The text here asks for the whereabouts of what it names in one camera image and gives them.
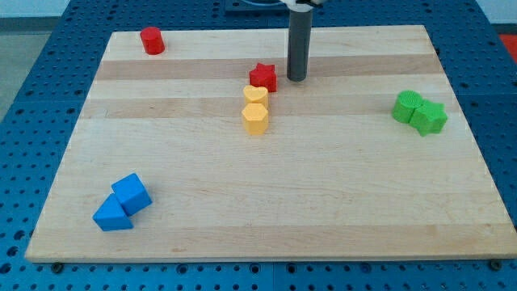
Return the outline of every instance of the green block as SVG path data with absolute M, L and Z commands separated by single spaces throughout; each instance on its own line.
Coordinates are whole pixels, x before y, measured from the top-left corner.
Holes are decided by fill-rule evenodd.
M 429 133 L 440 133 L 447 121 L 444 109 L 445 106 L 441 103 L 423 100 L 422 106 L 414 110 L 410 125 L 423 137 Z
M 402 123 L 409 123 L 416 108 L 422 106 L 422 96 L 415 91 L 402 91 L 398 94 L 397 102 L 391 115 Z

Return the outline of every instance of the blue cube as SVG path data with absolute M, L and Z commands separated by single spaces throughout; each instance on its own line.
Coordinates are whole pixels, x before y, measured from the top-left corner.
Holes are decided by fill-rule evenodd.
M 132 229 L 131 220 L 114 194 L 108 196 L 100 205 L 93 219 L 103 231 Z
M 135 173 L 114 183 L 111 188 L 128 216 L 132 216 L 153 203 L 145 190 L 144 184 Z

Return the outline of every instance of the black cylinder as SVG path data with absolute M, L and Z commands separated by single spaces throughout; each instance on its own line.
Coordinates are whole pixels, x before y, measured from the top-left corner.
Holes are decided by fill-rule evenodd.
M 307 77 L 312 26 L 312 9 L 309 12 L 289 12 L 288 78 L 291 81 L 300 82 Z

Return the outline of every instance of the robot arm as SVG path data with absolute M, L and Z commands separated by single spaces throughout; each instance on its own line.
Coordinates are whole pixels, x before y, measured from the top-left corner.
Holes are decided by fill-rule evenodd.
M 313 8 L 326 0 L 280 0 L 289 8 L 288 78 L 301 82 L 307 76 Z

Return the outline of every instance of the yellow heart block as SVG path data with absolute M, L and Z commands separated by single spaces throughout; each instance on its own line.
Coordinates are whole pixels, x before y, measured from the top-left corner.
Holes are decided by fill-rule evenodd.
M 268 101 L 268 93 L 266 87 L 256 87 L 256 86 L 245 86 L 242 90 L 244 93 L 244 100 L 246 101 L 246 104 L 249 103 L 260 103 L 264 105 L 266 109 L 269 107 L 269 101 Z
M 269 112 L 260 103 L 249 103 L 242 109 L 242 125 L 250 135 L 264 134 L 269 125 Z

